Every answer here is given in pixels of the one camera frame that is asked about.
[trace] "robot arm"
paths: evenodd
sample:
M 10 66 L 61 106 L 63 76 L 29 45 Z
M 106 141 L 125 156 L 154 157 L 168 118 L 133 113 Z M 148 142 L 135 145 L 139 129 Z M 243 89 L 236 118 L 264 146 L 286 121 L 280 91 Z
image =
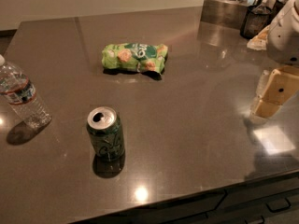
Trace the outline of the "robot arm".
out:
M 264 71 L 251 105 L 250 120 L 265 123 L 299 91 L 299 0 L 289 0 L 270 24 L 268 57 L 284 63 L 271 73 Z
M 267 54 L 278 63 L 299 65 L 299 0 L 289 0 L 272 20 Z

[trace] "plastic water bottle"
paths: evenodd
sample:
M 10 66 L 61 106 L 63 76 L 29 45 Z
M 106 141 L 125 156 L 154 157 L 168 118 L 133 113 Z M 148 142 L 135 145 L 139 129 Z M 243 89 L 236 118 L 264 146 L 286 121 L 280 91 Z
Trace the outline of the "plastic water bottle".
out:
M 0 94 L 16 114 L 34 131 L 49 124 L 51 115 L 36 88 L 23 71 L 0 55 Z

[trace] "floor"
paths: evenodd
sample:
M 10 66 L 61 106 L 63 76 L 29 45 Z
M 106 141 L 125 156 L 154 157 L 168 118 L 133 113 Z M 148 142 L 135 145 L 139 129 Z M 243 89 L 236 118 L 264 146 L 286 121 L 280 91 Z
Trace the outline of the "floor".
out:
M 0 54 L 5 55 L 13 36 L 0 36 Z M 299 210 L 283 215 L 267 218 L 265 224 L 296 224 L 299 223 Z

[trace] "bottle label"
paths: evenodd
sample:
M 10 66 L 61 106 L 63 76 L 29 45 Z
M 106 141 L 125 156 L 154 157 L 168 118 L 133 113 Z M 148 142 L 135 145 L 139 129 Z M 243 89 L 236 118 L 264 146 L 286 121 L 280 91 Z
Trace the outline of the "bottle label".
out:
M 2 93 L 2 95 L 11 105 L 22 105 L 30 102 L 36 97 L 36 88 L 31 81 L 28 80 L 27 85 L 23 89 L 14 92 Z

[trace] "table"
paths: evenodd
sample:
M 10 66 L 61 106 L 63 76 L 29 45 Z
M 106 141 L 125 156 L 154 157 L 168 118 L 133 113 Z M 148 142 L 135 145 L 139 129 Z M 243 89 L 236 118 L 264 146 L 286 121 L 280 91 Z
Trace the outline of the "table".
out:
M 260 74 L 278 64 L 247 49 L 238 30 L 200 22 L 201 11 L 21 24 L 6 58 L 32 79 L 53 120 L 32 135 L 0 101 L 4 223 L 80 221 L 299 167 L 297 95 L 265 126 L 246 122 Z M 103 73 L 101 50 L 124 42 L 166 44 L 162 79 Z M 86 119 L 102 105 L 121 116 L 118 173 L 93 169 Z

